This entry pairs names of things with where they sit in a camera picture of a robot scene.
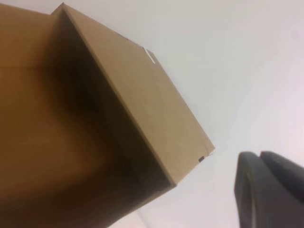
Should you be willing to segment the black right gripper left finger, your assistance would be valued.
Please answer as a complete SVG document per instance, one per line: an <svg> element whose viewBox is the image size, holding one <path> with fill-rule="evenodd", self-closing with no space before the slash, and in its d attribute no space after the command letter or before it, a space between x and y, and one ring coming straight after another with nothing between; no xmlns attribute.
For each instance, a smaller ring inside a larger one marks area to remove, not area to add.
<svg viewBox="0 0 304 228"><path fill-rule="evenodd" d="M252 152L238 156L234 193L241 228L296 225L296 199Z"/></svg>

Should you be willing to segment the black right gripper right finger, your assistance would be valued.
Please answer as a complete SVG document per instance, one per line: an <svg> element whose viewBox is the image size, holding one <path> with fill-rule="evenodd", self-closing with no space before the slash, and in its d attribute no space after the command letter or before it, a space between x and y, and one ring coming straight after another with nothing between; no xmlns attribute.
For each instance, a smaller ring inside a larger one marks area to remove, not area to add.
<svg viewBox="0 0 304 228"><path fill-rule="evenodd" d="M261 152L260 158L278 184L271 196L270 208L275 216L274 227L304 226L304 168L274 152Z"/></svg>

